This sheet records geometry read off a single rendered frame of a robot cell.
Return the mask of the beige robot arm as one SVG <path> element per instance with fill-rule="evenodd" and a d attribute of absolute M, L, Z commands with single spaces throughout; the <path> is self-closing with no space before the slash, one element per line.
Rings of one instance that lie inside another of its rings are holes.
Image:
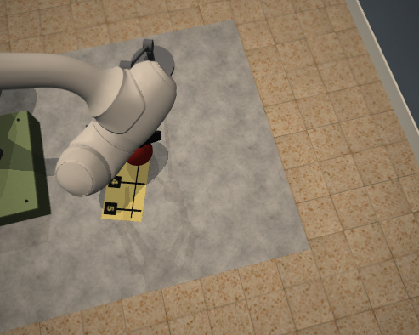
<path fill-rule="evenodd" d="M 102 69 L 59 54 L 0 53 L 0 96 L 22 88 L 70 91 L 94 117 L 56 165 L 57 183 L 73 196 L 104 189 L 160 127 L 177 96 L 176 82 L 156 61 Z"/>

